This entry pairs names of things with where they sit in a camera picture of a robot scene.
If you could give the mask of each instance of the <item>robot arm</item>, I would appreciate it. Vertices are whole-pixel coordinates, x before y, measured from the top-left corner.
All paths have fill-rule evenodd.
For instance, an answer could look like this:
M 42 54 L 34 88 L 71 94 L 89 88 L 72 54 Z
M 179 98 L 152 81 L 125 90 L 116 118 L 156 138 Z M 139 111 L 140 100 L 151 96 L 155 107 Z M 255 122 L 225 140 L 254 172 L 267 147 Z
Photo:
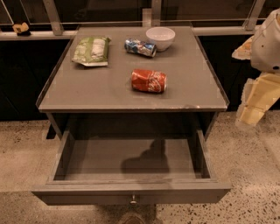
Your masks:
M 269 14 L 255 35 L 234 51 L 233 57 L 251 60 L 251 66 L 262 72 L 245 84 L 236 114 L 237 126 L 256 126 L 280 97 L 280 9 Z

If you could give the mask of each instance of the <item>black panel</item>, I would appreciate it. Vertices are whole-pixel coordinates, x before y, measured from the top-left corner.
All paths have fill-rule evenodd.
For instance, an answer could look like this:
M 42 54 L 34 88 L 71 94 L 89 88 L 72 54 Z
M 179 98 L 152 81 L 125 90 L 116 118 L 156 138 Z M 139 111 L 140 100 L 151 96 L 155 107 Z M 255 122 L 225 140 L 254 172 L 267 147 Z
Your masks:
M 0 42 L 0 120 L 46 119 L 35 102 L 67 42 Z

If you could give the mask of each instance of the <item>bowl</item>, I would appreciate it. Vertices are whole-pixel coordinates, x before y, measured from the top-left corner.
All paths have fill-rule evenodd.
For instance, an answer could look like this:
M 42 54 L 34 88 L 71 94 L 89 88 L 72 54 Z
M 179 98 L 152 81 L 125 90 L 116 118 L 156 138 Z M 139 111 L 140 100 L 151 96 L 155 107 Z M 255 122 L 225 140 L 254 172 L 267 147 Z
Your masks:
M 146 32 L 146 36 L 150 43 L 157 46 L 157 51 L 165 51 L 175 39 L 175 31 L 170 28 L 157 26 L 150 28 Z

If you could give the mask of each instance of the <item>soda can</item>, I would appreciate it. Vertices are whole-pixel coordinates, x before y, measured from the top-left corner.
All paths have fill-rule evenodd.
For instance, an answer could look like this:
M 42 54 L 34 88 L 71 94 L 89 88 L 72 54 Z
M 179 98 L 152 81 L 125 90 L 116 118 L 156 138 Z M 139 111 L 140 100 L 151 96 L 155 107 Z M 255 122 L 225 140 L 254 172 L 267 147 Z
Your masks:
M 167 86 L 166 74 L 154 70 L 134 69 L 131 74 L 131 86 L 139 91 L 162 93 Z
M 128 53 L 139 53 L 148 57 L 154 57 L 157 52 L 156 45 L 133 38 L 125 40 L 124 48 Z

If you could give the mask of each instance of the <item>terrazzo floor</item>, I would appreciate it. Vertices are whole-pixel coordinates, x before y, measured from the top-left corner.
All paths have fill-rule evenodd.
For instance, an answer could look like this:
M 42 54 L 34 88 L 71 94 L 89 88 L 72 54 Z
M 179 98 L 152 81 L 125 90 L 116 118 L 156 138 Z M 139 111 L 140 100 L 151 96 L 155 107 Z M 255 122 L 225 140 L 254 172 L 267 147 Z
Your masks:
M 48 121 L 0 122 L 0 223 L 280 223 L 280 111 L 254 128 L 220 113 L 206 142 L 216 177 L 232 190 L 216 204 L 47 206 L 30 192 L 44 184 L 60 140 L 46 140 Z

